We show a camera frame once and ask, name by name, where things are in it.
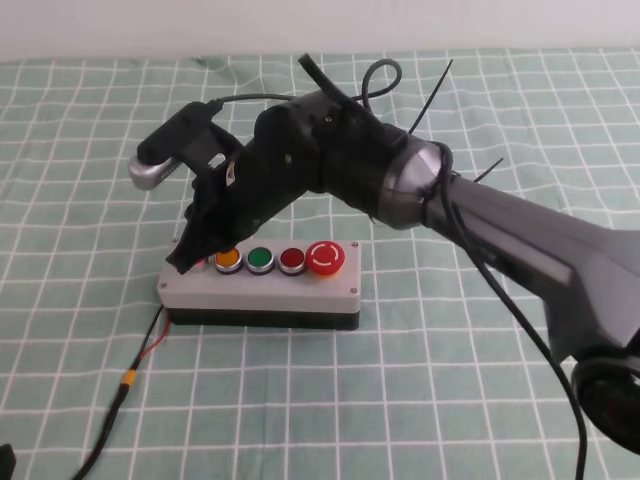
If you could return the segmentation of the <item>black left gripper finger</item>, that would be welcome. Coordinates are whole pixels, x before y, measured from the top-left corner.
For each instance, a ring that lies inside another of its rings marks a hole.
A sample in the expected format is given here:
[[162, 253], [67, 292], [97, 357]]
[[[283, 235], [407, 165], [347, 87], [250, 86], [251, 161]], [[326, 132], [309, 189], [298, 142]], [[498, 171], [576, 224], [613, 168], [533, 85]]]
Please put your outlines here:
[[16, 467], [16, 457], [10, 444], [0, 446], [0, 480], [11, 480]]

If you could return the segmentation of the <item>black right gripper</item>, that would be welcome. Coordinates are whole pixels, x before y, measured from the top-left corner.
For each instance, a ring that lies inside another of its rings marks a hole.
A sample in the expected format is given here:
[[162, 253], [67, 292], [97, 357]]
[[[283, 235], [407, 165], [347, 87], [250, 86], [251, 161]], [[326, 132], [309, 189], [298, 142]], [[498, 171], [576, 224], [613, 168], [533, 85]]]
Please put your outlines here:
[[353, 101], [314, 92], [279, 103], [257, 117], [252, 140], [233, 154], [232, 182], [213, 174], [211, 197], [195, 185], [188, 223], [166, 262], [185, 274], [306, 192], [329, 193], [378, 218], [383, 179], [399, 150], [399, 129]]

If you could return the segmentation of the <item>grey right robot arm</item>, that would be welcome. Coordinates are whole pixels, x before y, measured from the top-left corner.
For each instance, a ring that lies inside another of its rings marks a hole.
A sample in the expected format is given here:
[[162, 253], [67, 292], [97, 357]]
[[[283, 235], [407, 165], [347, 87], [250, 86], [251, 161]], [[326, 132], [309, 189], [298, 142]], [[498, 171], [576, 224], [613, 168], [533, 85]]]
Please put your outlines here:
[[331, 194], [394, 229], [435, 230], [538, 296], [549, 350], [573, 358], [574, 396], [622, 447], [639, 448], [639, 235], [607, 229], [451, 172], [451, 150], [349, 96], [314, 92], [263, 111], [247, 143], [217, 126], [219, 100], [193, 102], [150, 153], [195, 174], [180, 272], [227, 250], [306, 192]]

